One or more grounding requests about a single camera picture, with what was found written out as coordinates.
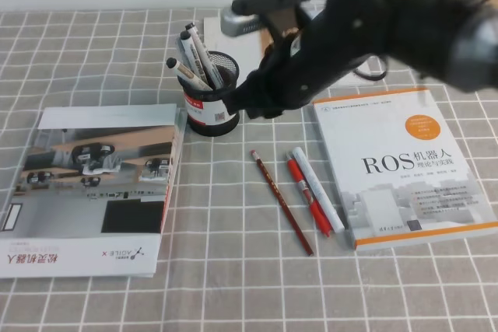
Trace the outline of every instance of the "marker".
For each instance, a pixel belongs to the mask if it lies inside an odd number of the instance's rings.
[[[195,27],[194,23],[189,23],[186,25],[185,29],[191,35],[192,40],[194,41],[195,49],[198,52],[199,57],[201,58],[202,66],[212,81],[212,84],[217,89],[222,89],[224,87],[223,78],[218,71],[216,65],[211,61],[211,55],[208,52],[206,46],[202,43],[201,38],[199,37],[197,27]]]
[[[175,43],[177,44],[177,49],[178,49],[178,52],[180,52],[180,57],[181,57],[181,62],[189,69],[192,70],[192,67],[190,66],[190,62],[188,61],[187,59],[187,55],[185,54],[185,49],[184,49],[184,45],[181,43],[181,38],[178,37],[176,40],[175,40]]]
[[[287,153],[287,166],[289,167],[290,175],[293,176],[294,181],[297,183],[297,186],[306,198],[306,202],[310,207],[311,215],[313,215],[314,221],[317,223],[317,227],[320,229],[321,233],[329,237],[330,231],[332,231],[332,226],[327,220],[321,206],[318,204],[318,201],[313,198],[313,194],[310,191],[308,183],[306,183],[304,175],[297,165],[296,160],[292,157],[291,152]]]
[[[187,55],[188,62],[192,67],[192,71],[197,76],[201,77],[202,81],[207,84],[208,79],[205,77],[204,69],[202,68],[201,59],[199,58],[199,54],[195,49],[194,41],[192,37],[188,33],[187,30],[184,30],[180,33],[181,43],[184,46],[185,54]]]
[[[176,58],[168,58],[166,60],[168,68],[173,69],[177,75],[190,85],[192,89],[200,89],[202,91],[211,91],[212,88],[205,84],[202,79],[192,73],[192,71],[179,62]]]
[[[318,203],[320,204],[321,208],[324,210],[324,213],[327,216],[327,219],[330,222],[332,228],[334,229],[334,232],[340,233],[344,231],[344,225],[342,224],[342,221],[339,218],[337,211],[334,208],[334,205],[332,205],[330,199],[325,193],[324,188],[321,186],[317,174],[315,174],[315,172],[313,171],[313,168],[308,162],[301,147],[296,147],[295,149],[293,149],[293,155],[297,161],[297,164],[301,168],[301,171],[303,172],[306,181],[308,182],[308,184],[310,184],[314,196],[317,198]]]

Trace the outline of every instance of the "pen holder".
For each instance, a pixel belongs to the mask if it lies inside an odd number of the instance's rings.
[[[203,136],[220,136],[232,131],[239,123],[238,113],[229,115],[225,104],[220,99],[223,93],[237,86],[239,65],[228,54],[210,51],[212,62],[223,78],[224,87],[213,91],[192,89],[182,78],[178,77],[184,89],[187,122],[191,129]]]

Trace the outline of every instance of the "pencil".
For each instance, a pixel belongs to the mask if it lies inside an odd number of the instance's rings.
[[[277,197],[277,200],[279,200],[280,206],[282,206],[282,210],[284,214],[287,217],[287,220],[289,221],[290,225],[293,227],[294,231],[297,234],[297,238],[303,245],[304,250],[306,250],[306,253],[308,256],[313,256],[313,250],[311,249],[310,244],[307,242],[306,237],[304,237],[303,231],[299,228],[297,225],[296,219],[294,219],[293,214],[289,210],[289,206],[283,199],[282,194],[280,194],[279,189],[277,188],[275,182],[273,181],[272,177],[270,176],[269,172],[267,171],[265,165],[261,161],[261,157],[256,153],[255,150],[251,151],[251,156],[253,159],[256,161],[256,164],[258,165],[258,168],[260,171],[263,173],[263,176],[266,179],[266,182],[270,185],[270,188],[272,189],[273,194],[275,197]]]

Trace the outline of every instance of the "book cover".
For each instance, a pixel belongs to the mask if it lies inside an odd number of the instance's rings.
[[[496,231],[428,89],[333,97],[314,110],[356,249]]]
[[[47,108],[0,225],[0,277],[153,274],[185,122],[175,104]]]

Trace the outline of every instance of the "white pen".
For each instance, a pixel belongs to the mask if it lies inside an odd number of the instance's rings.
[[[204,68],[202,67],[201,58],[195,49],[194,41],[187,30],[180,33],[181,43],[184,46],[185,54],[187,55],[188,62],[192,67],[194,74],[199,76],[204,83],[208,83],[208,79],[205,77]]]
[[[321,208],[323,209],[325,215],[327,215],[327,219],[330,222],[332,228],[334,229],[334,233],[340,233],[344,231],[344,225],[342,224],[341,219],[339,218],[337,211],[332,205],[330,199],[325,193],[324,188],[321,186],[320,181],[318,180],[317,174],[313,171],[308,159],[304,155],[301,147],[296,147],[293,149],[294,158],[297,161],[297,164],[301,168],[301,171],[306,178],[306,181],[311,187],[311,190],[314,193],[314,196],[317,198],[320,203]]]
[[[177,75],[182,78],[192,89],[200,89],[202,91],[212,91],[212,88],[205,84],[202,79],[192,73],[192,71],[179,62],[176,58],[168,58],[166,60],[168,68],[173,69]]]
[[[208,49],[202,43],[202,40],[199,37],[197,27],[195,27],[194,23],[189,23],[188,25],[186,25],[185,29],[188,31],[188,33],[192,37],[192,40],[194,41],[195,49],[197,50],[197,53],[201,58],[202,66],[204,66],[205,72],[207,75],[209,75],[212,84],[217,89],[223,88],[223,78],[220,75],[216,65],[214,65],[214,63],[211,61],[211,56],[209,55]]]

